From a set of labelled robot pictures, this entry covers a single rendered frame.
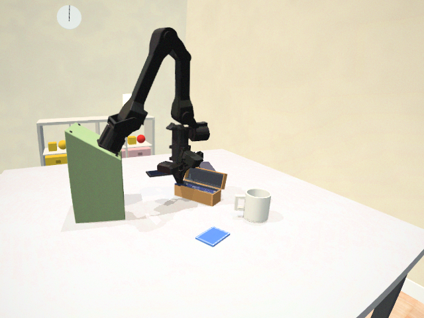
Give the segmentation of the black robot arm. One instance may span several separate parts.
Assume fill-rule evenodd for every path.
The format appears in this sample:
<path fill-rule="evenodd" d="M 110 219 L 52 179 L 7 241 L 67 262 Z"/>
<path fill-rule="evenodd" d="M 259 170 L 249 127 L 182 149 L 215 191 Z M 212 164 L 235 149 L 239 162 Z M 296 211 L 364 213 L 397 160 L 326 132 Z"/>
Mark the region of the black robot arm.
<path fill-rule="evenodd" d="M 144 125 L 144 120 L 148 114 L 144 110 L 144 103 L 161 63 L 167 55 L 175 60 L 175 98 L 172 103 L 171 117 L 181 124 L 170 123 L 166 127 L 166 129 L 172 131 L 172 143 L 187 144 L 189 139 L 192 142 L 209 139 L 208 123 L 205 121 L 196 122 L 189 96 L 191 54 L 178 38 L 177 32 L 171 27 L 165 27 L 157 28 L 152 33 L 148 57 L 132 95 L 119 113 L 108 116 L 107 123 L 109 125 L 106 125 L 100 138 L 97 139 L 99 147 L 118 155 L 125 143 L 125 138 L 137 131 L 141 125 Z M 184 125 L 188 125 L 188 127 Z M 203 162 L 203 152 L 192 152 L 190 146 L 188 150 L 183 148 L 178 162 L 183 161 L 191 168 L 199 167 L 200 163 Z"/>

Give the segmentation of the cream white mug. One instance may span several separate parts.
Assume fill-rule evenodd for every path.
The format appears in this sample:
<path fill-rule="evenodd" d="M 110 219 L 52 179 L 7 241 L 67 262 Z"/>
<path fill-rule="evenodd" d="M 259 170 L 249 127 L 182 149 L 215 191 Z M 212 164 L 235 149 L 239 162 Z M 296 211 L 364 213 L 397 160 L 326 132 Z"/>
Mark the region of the cream white mug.
<path fill-rule="evenodd" d="M 271 195 L 268 190 L 260 188 L 248 189 L 245 195 L 235 194 L 234 210 L 244 211 L 244 218 L 247 221 L 263 223 L 268 220 Z M 244 199 L 244 206 L 238 206 L 239 199 Z"/>

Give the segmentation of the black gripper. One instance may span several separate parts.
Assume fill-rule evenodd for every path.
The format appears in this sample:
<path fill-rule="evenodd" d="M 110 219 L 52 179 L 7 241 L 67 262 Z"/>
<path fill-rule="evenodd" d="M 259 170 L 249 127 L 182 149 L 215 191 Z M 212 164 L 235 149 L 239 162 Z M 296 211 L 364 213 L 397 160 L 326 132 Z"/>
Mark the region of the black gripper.
<path fill-rule="evenodd" d="M 191 167 L 187 165 L 184 161 L 178 162 L 178 158 L 180 155 L 181 150 L 185 148 L 185 150 L 188 150 L 188 147 L 191 146 L 189 143 L 187 144 L 174 144 L 169 145 L 169 148 L 172 149 L 172 156 L 169 157 L 169 161 L 163 161 L 157 165 L 157 171 L 163 172 L 166 174 L 172 174 L 176 183 L 182 184 L 184 180 L 184 176 L 186 174 L 186 171 L 190 169 Z M 174 163 L 175 162 L 175 163 Z"/>

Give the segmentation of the black smartphone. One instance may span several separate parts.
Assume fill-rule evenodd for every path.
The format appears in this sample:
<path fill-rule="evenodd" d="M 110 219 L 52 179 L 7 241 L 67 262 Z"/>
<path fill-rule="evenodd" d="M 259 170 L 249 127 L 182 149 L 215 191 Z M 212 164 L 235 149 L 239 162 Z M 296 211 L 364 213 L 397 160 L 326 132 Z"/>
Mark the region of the black smartphone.
<path fill-rule="evenodd" d="M 158 176 L 170 176 L 171 174 L 165 174 L 162 172 L 157 172 L 157 170 L 146 171 L 146 174 L 150 177 L 158 177 Z"/>

